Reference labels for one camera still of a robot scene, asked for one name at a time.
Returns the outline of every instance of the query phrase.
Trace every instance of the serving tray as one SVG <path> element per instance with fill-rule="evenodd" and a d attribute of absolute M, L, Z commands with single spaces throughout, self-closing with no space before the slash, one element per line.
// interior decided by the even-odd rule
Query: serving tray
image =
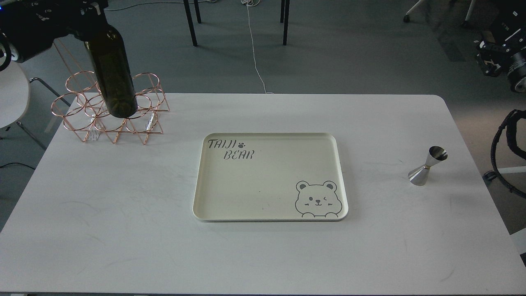
<path fill-rule="evenodd" d="M 203 221 L 339 221 L 348 212 L 328 133 L 216 133 L 203 141 L 194 215 Z"/>

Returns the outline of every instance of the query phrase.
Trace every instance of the chair seat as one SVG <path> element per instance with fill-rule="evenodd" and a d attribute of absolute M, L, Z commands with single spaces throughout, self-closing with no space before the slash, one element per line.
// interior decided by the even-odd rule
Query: chair seat
<path fill-rule="evenodd" d="M 29 81 L 17 63 L 0 72 L 0 128 L 18 121 L 29 106 Z"/>

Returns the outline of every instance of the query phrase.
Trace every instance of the white table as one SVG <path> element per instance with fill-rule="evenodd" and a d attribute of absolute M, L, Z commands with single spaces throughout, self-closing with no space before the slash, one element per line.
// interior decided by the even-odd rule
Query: white table
<path fill-rule="evenodd" d="M 0 291 L 526 293 L 526 269 L 441 98 L 170 94 L 169 102 L 165 134 L 147 145 L 133 135 L 113 145 L 56 133 L 0 233 Z M 349 214 L 198 221 L 200 149 L 214 132 L 331 133 Z M 449 158 L 414 186 L 407 173 L 433 145 Z"/>

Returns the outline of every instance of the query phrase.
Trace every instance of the rose gold metal rack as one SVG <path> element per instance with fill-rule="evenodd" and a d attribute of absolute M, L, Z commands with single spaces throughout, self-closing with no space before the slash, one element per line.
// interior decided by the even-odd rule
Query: rose gold metal rack
<path fill-rule="evenodd" d="M 121 135 L 133 134 L 146 144 L 150 135 L 163 134 L 159 113 L 169 112 L 170 107 L 157 75 L 140 73 L 132 79 L 135 88 L 141 91 L 135 94 L 138 109 L 131 117 L 119 119 L 109 114 L 93 71 L 80 71 L 70 76 L 66 80 L 69 92 L 53 101 L 51 113 L 60 117 L 63 126 L 74 132 L 81 142 L 97 141 L 103 134 L 115 144 Z M 67 112 L 57 106 L 61 99 L 73 101 Z"/>

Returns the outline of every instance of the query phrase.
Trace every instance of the bear ear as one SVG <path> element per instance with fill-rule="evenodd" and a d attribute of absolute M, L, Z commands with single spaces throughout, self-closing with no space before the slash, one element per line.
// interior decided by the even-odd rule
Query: bear ear
<path fill-rule="evenodd" d="M 301 192 L 301 190 L 305 189 L 305 187 L 310 186 L 309 183 L 305 181 L 299 181 L 298 184 L 296 184 L 296 190 Z"/>
<path fill-rule="evenodd" d="M 325 181 L 325 183 L 323 184 L 325 187 L 331 189 L 332 191 L 336 192 L 336 183 L 333 182 L 333 181 Z"/>

